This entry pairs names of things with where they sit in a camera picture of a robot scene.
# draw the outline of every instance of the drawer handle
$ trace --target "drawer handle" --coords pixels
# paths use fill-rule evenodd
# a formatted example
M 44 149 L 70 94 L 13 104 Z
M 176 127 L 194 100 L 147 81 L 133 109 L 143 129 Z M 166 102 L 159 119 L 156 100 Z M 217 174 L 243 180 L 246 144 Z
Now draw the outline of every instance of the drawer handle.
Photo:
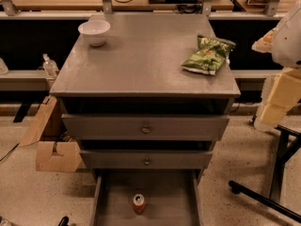
M 144 127 L 142 127 L 142 133 L 143 134 L 148 134 L 150 131 L 151 130 L 150 130 L 150 128 L 147 125 L 145 125 Z
M 144 165 L 145 166 L 149 166 L 150 165 L 150 160 L 147 158 L 147 159 L 144 159 Z

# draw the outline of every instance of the cabinet top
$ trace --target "cabinet top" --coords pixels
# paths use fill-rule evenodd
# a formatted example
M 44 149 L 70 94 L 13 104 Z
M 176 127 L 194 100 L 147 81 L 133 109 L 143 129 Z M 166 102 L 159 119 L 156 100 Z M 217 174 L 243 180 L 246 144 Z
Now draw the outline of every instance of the cabinet top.
M 106 43 L 90 46 L 80 36 L 50 93 L 57 97 L 203 97 L 240 95 L 229 66 L 216 75 L 185 71 L 198 49 L 198 34 L 214 37 L 204 15 L 104 14 Z

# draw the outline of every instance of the chip bag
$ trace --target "chip bag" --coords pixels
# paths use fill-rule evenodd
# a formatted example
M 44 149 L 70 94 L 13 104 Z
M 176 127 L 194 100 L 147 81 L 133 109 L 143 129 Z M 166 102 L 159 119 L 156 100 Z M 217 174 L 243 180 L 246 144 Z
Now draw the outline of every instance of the chip bag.
M 184 61 L 182 67 L 195 73 L 215 75 L 235 46 L 230 40 L 198 35 L 198 51 Z

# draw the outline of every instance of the white bowl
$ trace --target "white bowl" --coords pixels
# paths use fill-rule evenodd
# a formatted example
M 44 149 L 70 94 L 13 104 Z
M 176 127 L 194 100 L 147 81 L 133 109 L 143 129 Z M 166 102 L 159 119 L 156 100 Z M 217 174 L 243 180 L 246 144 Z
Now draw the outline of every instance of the white bowl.
M 105 43 L 107 32 L 111 25 L 105 20 L 90 20 L 80 24 L 78 31 L 92 46 L 101 46 Z

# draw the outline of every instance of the floor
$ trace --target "floor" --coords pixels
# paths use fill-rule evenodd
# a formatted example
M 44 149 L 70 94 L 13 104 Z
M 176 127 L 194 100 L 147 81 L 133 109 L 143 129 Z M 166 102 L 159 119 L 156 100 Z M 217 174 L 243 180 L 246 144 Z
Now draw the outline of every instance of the floor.
M 240 194 L 229 180 L 268 196 L 277 149 L 278 131 L 263 133 L 250 123 L 255 105 L 239 105 L 214 148 L 209 168 L 198 185 L 204 226 L 292 226 L 297 222 Z M 0 110 L 0 158 L 23 137 L 34 113 L 13 123 L 11 113 Z M 300 131 L 301 117 L 292 113 L 283 125 Z M 88 170 L 75 173 L 36 171 L 37 144 L 18 147 L 0 162 L 0 215 L 15 226 L 57 226 L 67 216 L 70 226 L 88 226 L 95 181 Z M 301 154 L 287 163 L 281 204 L 301 214 Z

